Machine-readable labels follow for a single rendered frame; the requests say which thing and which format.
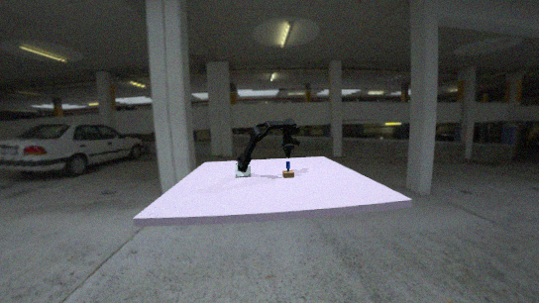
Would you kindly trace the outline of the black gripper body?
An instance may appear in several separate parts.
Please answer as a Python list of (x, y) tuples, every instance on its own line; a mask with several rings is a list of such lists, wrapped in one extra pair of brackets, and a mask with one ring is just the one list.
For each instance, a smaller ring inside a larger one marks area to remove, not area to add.
[(290, 136), (282, 136), (283, 143), (281, 143), (281, 146), (283, 146), (285, 149), (294, 149), (294, 145), (291, 143), (291, 135)]

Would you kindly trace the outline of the tan square block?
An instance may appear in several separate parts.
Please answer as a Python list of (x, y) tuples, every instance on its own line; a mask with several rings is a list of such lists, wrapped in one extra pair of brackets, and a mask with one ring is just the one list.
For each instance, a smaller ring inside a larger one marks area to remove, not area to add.
[(294, 178), (294, 172), (293, 170), (290, 170), (289, 172), (287, 172), (287, 170), (283, 170), (282, 176), (283, 178)]

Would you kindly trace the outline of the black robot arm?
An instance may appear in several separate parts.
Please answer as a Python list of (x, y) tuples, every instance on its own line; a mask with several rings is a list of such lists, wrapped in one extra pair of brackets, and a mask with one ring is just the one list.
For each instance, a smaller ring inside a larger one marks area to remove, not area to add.
[[(267, 127), (265, 132), (263, 133), (260, 129), (260, 127)], [(282, 129), (282, 135), (283, 136), (290, 136), (290, 135), (296, 135), (300, 133), (300, 127), (296, 126), (296, 123), (293, 121), (292, 118), (287, 118), (284, 121), (266, 121), (261, 124), (257, 124), (251, 129), (251, 138), (249, 140), (249, 143), (243, 153), (240, 154), (240, 156), (236, 159), (238, 163), (238, 171), (246, 172), (248, 169), (248, 165), (252, 160), (251, 154), (257, 144), (258, 141), (260, 141), (262, 138), (264, 138), (268, 132), (271, 129)], [(296, 138), (291, 139), (291, 143), (293, 145), (300, 144), (300, 141), (298, 141)]]

